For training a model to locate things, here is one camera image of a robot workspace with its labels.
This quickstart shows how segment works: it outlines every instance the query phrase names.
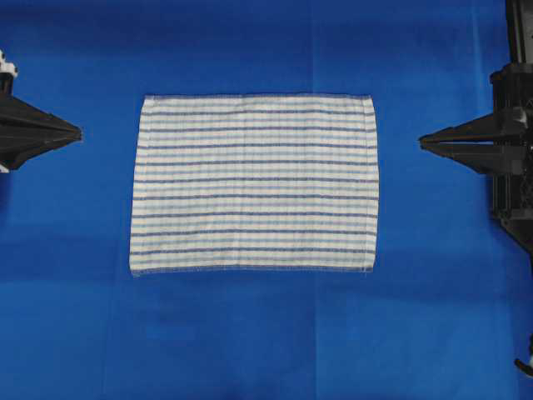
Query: white towel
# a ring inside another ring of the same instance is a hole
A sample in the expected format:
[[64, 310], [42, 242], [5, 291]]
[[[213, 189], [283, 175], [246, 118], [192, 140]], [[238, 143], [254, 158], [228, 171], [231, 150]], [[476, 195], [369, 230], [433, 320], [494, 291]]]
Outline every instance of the white towel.
[[378, 197], [370, 97], [148, 96], [130, 267], [369, 271]]

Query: blue backdrop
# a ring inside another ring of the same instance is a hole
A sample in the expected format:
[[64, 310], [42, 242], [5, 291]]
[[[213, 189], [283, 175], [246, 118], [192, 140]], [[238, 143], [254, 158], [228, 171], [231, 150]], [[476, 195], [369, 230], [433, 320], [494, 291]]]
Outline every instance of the blue backdrop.
[[[0, 398], [511, 399], [529, 261], [416, 139], [491, 111], [503, 0], [3, 0], [14, 94], [81, 144], [0, 176]], [[374, 97], [375, 271], [133, 278], [143, 95]]]

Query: towel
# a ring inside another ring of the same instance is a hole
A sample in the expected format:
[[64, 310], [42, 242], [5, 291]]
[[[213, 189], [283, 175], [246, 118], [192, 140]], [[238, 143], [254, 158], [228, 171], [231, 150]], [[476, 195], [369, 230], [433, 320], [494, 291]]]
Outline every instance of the towel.
[[369, 271], [378, 198], [370, 97], [147, 96], [130, 268]]

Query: blue fabric surface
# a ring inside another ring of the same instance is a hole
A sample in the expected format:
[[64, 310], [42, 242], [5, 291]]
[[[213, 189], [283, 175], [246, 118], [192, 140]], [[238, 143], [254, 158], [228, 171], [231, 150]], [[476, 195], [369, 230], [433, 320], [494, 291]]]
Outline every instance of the blue fabric surface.
[[[491, 110], [504, 2], [4, 0], [0, 48], [85, 135], [0, 176], [2, 399], [531, 398], [527, 256], [416, 142]], [[143, 95], [273, 92], [373, 96], [374, 272], [133, 278]]]

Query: blue stripe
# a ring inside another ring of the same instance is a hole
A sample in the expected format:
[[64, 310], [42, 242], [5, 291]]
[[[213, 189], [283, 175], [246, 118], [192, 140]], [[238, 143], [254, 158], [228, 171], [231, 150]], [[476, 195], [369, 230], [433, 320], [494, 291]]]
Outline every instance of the blue stripe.
[[343, 231], [332, 229], [205, 229], [196, 231], [176, 231], [176, 232], [146, 232], [132, 233], [132, 237], [148, 236], [182, 236], [182, 235], [199, 235], [213, 233], [318, 233], [331, 235], [368, 235], [376, 236], [375, 232], [370, 231]]
[[164, 150], [167, 148], [366, 148], [377, 149], [377, 146], [361, 144], [331, 143], [228, 143], [228, 144], [185, 144], [180, 146], [137, 146], [137, 148]]
[[[197, 240], [159, 240], [155, 242], [147, 242], [146, 239], [143, 239], [142, 242], [130, 242], [132, 247], [135, 248], [144, 248], [148, 246], [165, 246], [168, 244], [171, 245], [177, 245], [177, 246], [183, 246], [187, 244], [195, 244], [195, 243], [204, 243], [205, 244], [206, 239], [197, 239]], [[234, 243], [235, 238], [234, 237], [228, 237], [223, 239], [209, 239], [209, 243]], [[348, 245], [355, 245], [355, 244], [366, 244], [369, 243], [368, 240], [346, 240], [346, 239], [291, 239], [288, 237], [285, 238], [279, 238], [279, 239], [268, 239], [268, 238], [261, 238], [261, 239], [250, 239], [247, 237], [241, 237], [239, 239], [240, 243], [337, 243], [337, 244], [348, 244]]]
[[155, 127], [150, 129], [139, 129], [144, 133], [193, 133], [193, 132], [246, 132], [246, 131], [324, 131], [324, 132], [375, 132], [374, 130], [362, 127]]
[[230, 165], [230, 164], [323, 164], [375, 166], [377, 162], [331, 161], [331, 160], [218, 160], [218, 161], [184, 161], [184, 162], [137, 162], [141, 167], [186, 167], [193, 165]]
[[138, 154], [137, 158], [224, 158], [224, 157], [258, 157], [258, 156], [306, 156], [306, 157], [335, 157], [335, 158], [373, 158], [375, 154], [364, 152], [357, 154], [353, 152], [198, 152], [198, 153], [176, 153], [176, 154]]
[[329, 190], [333, 192], [342, 191], [342, 192], [376, 192], [375, 187], [348, 187], [348, 186], [338, 186], [338, 187], [328, 187], [328, 186], [183, 186], [183, 187], [150, 187], [147, 189], [141, 189], [139, 187], [135, 188], [136, 192], [181, 192], [181, 191], [196, 191], [196, 190]]
[[[189, 171], [139, 171], [136, 170], [136, 175], [194, 175], [194, 174], [219, 174], [219, 173], [242, 173], [242, 169], [193, 169]], [[376, 174], [377, 171], [360, 171], [360, 170], [323, 170], [323, 169], [285, 169], [285, 168], [275, 168], [275, 169], [248, 169], [247, 173], [313, 173], [316, 175], [323, 175], [327, 173], [331, 174], [340, 174], [340, 173], [348, 173], [348, 174], [356, 174], [356, 175], [373, 175]]]
[[135, 210], [174, 210], [174, 209], [190, 209], [190, 208], [213, 208], [213, 206], [217, 206], [217, 208], [258, 208], [258, 207], [265, 207], [265, 208], [294, 208], [294, 207], [321, 207], [321, 208], [355, 208], [355, 209], [368, 209], [368, 204], [352, 204], [350, 202], [344, 203], [344, 204], [323, 204], [321, 202], [217, 202], [216, 204], [209, 204], [209, 203], [193, 203], [193, 204], [187, 204], [185, 206], [176, 205], [176, 204], [170, 204], [168, 206], [162, 206], [161, 204], [157, 205], [139, 205], [138, 203], [133, 205], [133, 208]]
[[236, 111], [153, 111], [153, 112], [142, 112], [141, 115], [151, 117], [151, 116], [171, 116], [171, 115], [182, 115], [182, 116], [194, 116], [194, 115], [237, 115], [237, 114], [328, 114], [328, 115], [363, 115], [365, 117], [372, 117], [375, 114], [373, 112], [362, 112], [362, 111], [331, 111], [331, 110], [321, 110], [316, 108], [309, 108], [303, 110], [236, 110]]
[[193, 179], [136, 179], [134, 183], [200, 183], [200, 182], [225, 182], [225, 181], [245, 181], [245, 182], [339, 182], [339, 183], [378, 183], [377, 179], [348, 179], [341, 177], [200, 177]]
[[[196, 97], [197, 99], [201, 99], [201, 100], [205, 100], [205, 99], [209, 99], [209, 98], [215, 98], [215, 97]], [[334, 98], [339, 98], [339, 99], [348, 99], [350, 97], [334, 97]], [[193, 103], [193, 102], [180, 102], [180, 103], [164, 103], [164, 102], [160, 102], [159, 104], [152, 104], [152, 105], [147, 105], [147, 108], [152, 108], [152, 107], [169, 107], [169, 108], [217, 108], [217, 107], [231, 107], [231, 108], [235, 108], [235, 107], [240, 107], [240, 108], [245, 108], [245, 107], [256, 107], [256, 106], [273, 106], [273, 107], [280, 107], [280, 106], [287, 106], [287, 107], [333, 107], [333, 108], [364, 108], [364, 107], [369, 107], [371, 108], [371, 105], [370, 104], [365, 104], [362, 100], [365, 100], [365, 99], [360, 99], [360, 98], [354, 98], [352, 97], [351, 99], [355, 99], [355, 100], [358, 100], [359, 102], [322, 102], [321, 100], [323, 100], [323, 96], [320, 96], [320, 97], [316, 97], [315, 96], [315, 100], [306, 100], [305, 102], [290, 102], [290, 101], [287, 101], [287, 97], [284, 97], [284, 98], [270, 98], [268, 99], [268, 101], [261, 101], [261, 100], [256, 100], [256, 99], [253, 99], [252, 101], [249, 101], [250, 98], [238, 98], [237, 100], [241, 100], [241, 102], [208, 102], [208, 103], [205, 103], [205, 102], [197, 102], [197, 103]]]
[[[193, 106], [183, 106], [184, 108], [207, 108], [210, 106], [204, 105], [193, 105]], [[169, 119], [150, 119], [147, 120], [147, 123], [366, 123], [366, 119], [331, 119], [328, 117], [325, 118], [223, 118], [223, 119], [182, 119], [178, 118], [175, 121]]]
[[132, 215], [132, 218], [193, 218], [193, 217], [221, 217], [229, 215], [246, 215], [258, 217], [289, 217], [289, 216], [320, 216], [320, 217], [354, 217], [354, 218], [375, 218], [375, 214], [364, 214], [358, 212], [190, 212], [183, 214], [149, 214]]
[[[343, 109], [345, 108], [347, 111], [353, 111], [354, 109], [357, 110], [358, 108], [361, 109], [361, 111], [358, 111], [359, 113], [363, 112], [363, 109], [365, 107], [370, 108], [369, 106], [364, 106], [362, 104], [347, 104], [347, 103], [333, 103], [333, 102], [246, 102], [246, 103], [239, 103], [239, 102], [211, 102], [208, 104], [205, 103], [198, 103], [198, 104], [191, 104], [191, 103], [183, 103], [183, 104], [168, 104], [168, 103], [160, 103], [160, 104], [153, 104], [151, 106], [147, 106], [147, 109], [152, 108], [171, 108], [174, 110], [179, 111], [181, 110], [187, 110], [189, 108], [204, 108], [204, 110], [200, 111], [212, 111], [213, 108], [230, 108], [230, 110], [224, 110], [224, 111], [235, 111], [235, 109], [242, 109], [247, 111], [253, 111], [254, 107], [257, 106], [270, 106], [270, 108], [297, 108], [297, 107], [303, 107], [303, 108], [310, 108], [310, 109], [316, 109], [316, 108], [337, 108], [337, 109]], [[264, 118], [259, 119], [259, 121], [271, 121], [272, 118]]]
[[160, 100], [160, 99], [176, 99], [176, 100], [193, 100], [206, 98], [227, 98], [227, 99], [242, 99], [248, 98], [345, 98], [351, 100], [371, 100], [370, 95], [353, 95], [345, 93], [208, 93], [208, 94], [147, 94], [145, 99]]
[[161, 134], [150, 134], [150, 133], [144, 133], [139, 135], [139, 142], [172, 142], [176, 140], [188, 140], [188, 141], [202, 141], [202, 140], [220, 140], [220, 141], [229, 141], [229, 140], [247, 140], [247, 139], [277, 139], [277, 140], [288, 140], [288, 139], [299, 139], [299, 140], [312, 140], [312, 139], [324, 139], [324, 140], [346, 140], [346, 141], [372, 141], [376, 140], [375, 136], [370, 135], [362, 135], [360, 133], [352, 133], [350, 135], [321, 135], [318, 134], [302, 134], [302, 135], [289, 135], [283, 132], [276, 133], [276, 134], [254, 134], [254, 133], [246, 133], [244, 135], [214, 135], [214, 136], [198, 136], [198, 135], [191, 135], [189, 137], [187, 136], [181, 136], [177, 137], [175, 135], [171, 136], [162, 136]]
[[274, 253], [350, 253], [350, 254], [375, 254], [373, 250], [344, 249], [344, 248], [320, 248], [320, 247], [205, 247], [186, 248], [180, 250], [146, 250], [145, 252], [130, 252], [132, 256], [147, 256], [150, 254], [183, 254], [183, 253], [216, 253], [216, 252], [274, 252]]
[[366, 261], [364, 257], [193, 257], [193, 258], [175, 258], [175, 259], [159, 259], [159, 260], [131, 260], [130, 264], [179, 264], [179, 263], [210, 263], [213, 261], [226, 261], [226, 262], [240, 262], [240, 261], [266, 261], [266, 262], [278, 262], [278, 263], [293, 263], [295, 261], [322, 261], [326, 263], [361, 263]]
[[187, 227], [205, 227], [211, 225], [316, 225], [316, 226], [335, 226], [335, 227], [350, 227], [360, 228], [366, 227], [366, 222], [332, 222], [332, 221], [197, 221], [197, 222], [165, 222], [165, 223], [132, 223], [132, 228], [187, 228]]
[[259, 264], [215, 264], [197, 265], [195, 267], [149, 267], [144, 269], [132, 268], [132, 275], [135, 278], [151, 275], [153, 273], [189, 273], [207, 271], [313, 271], [324, 273], [366, 273], [372, 270], [372, 264], [361, 267], [333, 267], [327, 265], [259, 265]]
[[325, 198], [329, 200], [379, 200], [373, 196], [331, 196], [327, 194], [198, 194], [192, 196], [145, 196], [133, 197], [133, 200], [199, 200], [203, 198]]

